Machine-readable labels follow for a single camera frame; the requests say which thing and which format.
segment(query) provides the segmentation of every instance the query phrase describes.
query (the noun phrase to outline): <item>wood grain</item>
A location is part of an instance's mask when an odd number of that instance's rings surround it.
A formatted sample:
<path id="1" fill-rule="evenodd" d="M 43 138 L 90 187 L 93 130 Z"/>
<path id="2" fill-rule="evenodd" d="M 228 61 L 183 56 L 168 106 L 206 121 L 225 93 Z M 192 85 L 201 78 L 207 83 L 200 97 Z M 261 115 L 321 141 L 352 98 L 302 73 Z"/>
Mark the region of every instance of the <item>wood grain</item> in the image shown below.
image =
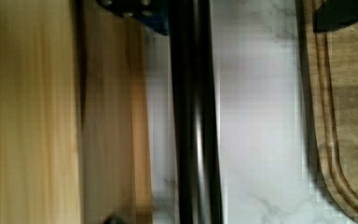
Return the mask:
<path id="1" fill-rule="evenodd" d="M 80 223 L 69 1 L 0 1 L 0 224 Z"/>
<path id="2" fill-rule="evenodd" d="M 152 223 L 143 30 L 93 0 L 81 10 L 85 223 L 102 223 L 112 214 L 127 223 Z"/>
<path id="3" fill-rule="evenodd" d="M 151 223 L 141 26 L 0 1 L 0 224 Z"/>
<path id="4" fill-rule="evenodd" d="M 319 159 L 328 190 L 358 222 L 358 24 L 312 32 L 323 1 L 304 1 L 310 85 Z"/>

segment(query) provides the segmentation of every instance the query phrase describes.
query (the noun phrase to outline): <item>light wooden board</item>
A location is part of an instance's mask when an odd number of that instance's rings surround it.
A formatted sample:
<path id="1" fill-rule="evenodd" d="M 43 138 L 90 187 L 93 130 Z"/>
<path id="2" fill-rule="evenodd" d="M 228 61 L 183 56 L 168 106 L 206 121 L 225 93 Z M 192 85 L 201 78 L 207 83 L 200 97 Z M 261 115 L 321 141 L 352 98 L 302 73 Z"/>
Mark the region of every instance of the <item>light wooden board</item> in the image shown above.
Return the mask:
<path id="1" fill-rule="evenodd" d="M 92 0 L 0 1 L 0 224 L 151 223 L 143 50 Z"/>
<path id="2" fill-rule="evenodd" d="M 80 223 L 69 1 L 0 1 L 0 224 Z"/>
<path id="3" fill-rule="evenodd" d="M 152 222 L 141 25 L 85 0 L 83 162 L 86 223 L 112 213 Z"/>
<path id="4" fill-rule="evenodd" d="M 358 222 L 358 24 L 312 32 L 322 0 L 303 1 L 319 159 L 328 190 Z"/>

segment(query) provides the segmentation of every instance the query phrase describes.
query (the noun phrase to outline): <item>black handle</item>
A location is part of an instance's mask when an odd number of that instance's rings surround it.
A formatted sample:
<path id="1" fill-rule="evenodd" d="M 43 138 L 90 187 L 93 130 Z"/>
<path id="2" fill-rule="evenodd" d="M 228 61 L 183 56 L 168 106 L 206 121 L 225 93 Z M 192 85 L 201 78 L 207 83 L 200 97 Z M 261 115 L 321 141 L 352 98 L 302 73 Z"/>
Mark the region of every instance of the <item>black handle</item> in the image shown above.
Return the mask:
<path id="1" fill-rule="evenodd" d="M 221 224 L 209 0 L 169 1 L 182 224 Z"/>

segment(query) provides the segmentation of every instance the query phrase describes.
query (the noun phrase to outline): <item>gray marble veining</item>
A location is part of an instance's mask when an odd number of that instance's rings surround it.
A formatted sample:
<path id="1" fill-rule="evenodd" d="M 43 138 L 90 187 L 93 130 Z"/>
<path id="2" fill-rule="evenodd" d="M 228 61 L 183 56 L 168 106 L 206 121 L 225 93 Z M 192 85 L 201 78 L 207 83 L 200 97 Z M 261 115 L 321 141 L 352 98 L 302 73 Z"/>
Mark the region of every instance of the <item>gray marble veining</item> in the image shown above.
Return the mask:
<path id="1" fill-rule="evenodd" d="M 309 147 L 294 0 L 213 0 L 225 223 L 353 223 Z M 146 32 L 154 223 L 176 223 L 169 39 Z"/>

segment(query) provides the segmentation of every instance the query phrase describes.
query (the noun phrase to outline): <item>dark wooden cutting board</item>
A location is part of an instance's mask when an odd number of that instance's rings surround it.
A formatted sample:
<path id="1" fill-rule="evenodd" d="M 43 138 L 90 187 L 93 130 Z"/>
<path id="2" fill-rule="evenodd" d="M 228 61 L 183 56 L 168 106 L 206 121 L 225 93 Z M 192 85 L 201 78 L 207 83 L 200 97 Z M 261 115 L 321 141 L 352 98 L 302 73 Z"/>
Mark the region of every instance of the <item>dark wooden cutting board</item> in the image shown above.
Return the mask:
<path id="1" fill-rule="evenodd" d="M 358 222 L 358 23 L 315 34 L 322 0 L 303 1 L 310 88 L 324 181 L 342 210 Z"/>

